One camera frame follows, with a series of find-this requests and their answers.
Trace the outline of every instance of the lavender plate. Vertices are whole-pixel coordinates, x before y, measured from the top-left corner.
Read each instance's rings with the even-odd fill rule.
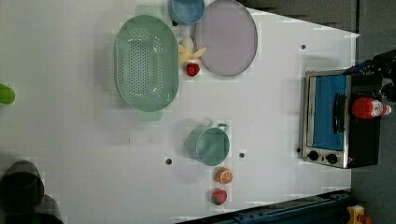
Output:
[[[246,8],[234,0],[210,4],[197,24],[195,39],[198,49],[207,47],[202,61],[214,74],[239,75],[256,56],[256,24]]]

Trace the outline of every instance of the green mug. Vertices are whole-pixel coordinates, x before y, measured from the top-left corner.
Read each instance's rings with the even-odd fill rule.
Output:
[[[227,130],[228,125],[222,123],[216,128],[200,127],[195,129],[188,140],[191,156],[208,166],[222,163],[230,150]]]

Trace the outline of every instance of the green basket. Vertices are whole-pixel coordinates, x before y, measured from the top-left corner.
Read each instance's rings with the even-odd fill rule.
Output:
[[[136,14],[146,15],[125,22],[116,38],[116,85],[139,119],[157,120],[177,95],[178,45],[151,7],[139,6]]]

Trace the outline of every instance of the green object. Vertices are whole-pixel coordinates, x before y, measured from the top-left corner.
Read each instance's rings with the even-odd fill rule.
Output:
[[[0,103],[10,105],[15,101],[15,91],[10,87],[0,84]]]
[[[227,158],[230,150],[227,130],[227,124],[219,124],[217,128],[195,129],[188,140],[190,154],[205,165],[219,165]]]
[[[139,6],[136,14],[116,38],[116,85],[139,119],[157,120],[177,94],[178,44],[152,7]]]

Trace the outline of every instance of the cup handle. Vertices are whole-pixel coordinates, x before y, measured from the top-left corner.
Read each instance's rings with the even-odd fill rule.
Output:
[[[227,133],[227,131],[228,131],[228,124],[220,123],[220,124],[218,124],[218,128],[219,128],[219,129],[223,128],[223,131],[224,131],[225,133]]]

